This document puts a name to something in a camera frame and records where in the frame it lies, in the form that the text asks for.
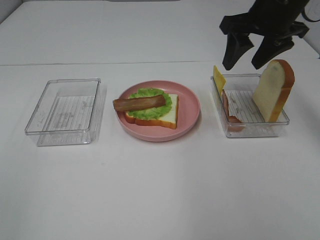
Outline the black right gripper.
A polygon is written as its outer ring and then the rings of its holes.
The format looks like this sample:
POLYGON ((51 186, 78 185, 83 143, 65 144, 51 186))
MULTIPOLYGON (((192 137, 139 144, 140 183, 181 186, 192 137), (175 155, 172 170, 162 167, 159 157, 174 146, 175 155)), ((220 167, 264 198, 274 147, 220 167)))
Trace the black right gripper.
POLYGON ((248 50, 254 47, 249 35, 264 36, 251 63, 260 69, 274 57, 294 46, 293 37, 303 38, 309 28, 297 17, 307 0, 256 0, 246 13, 224 16, 219 28, 227 35, 222 64, 231 70, 248 50))

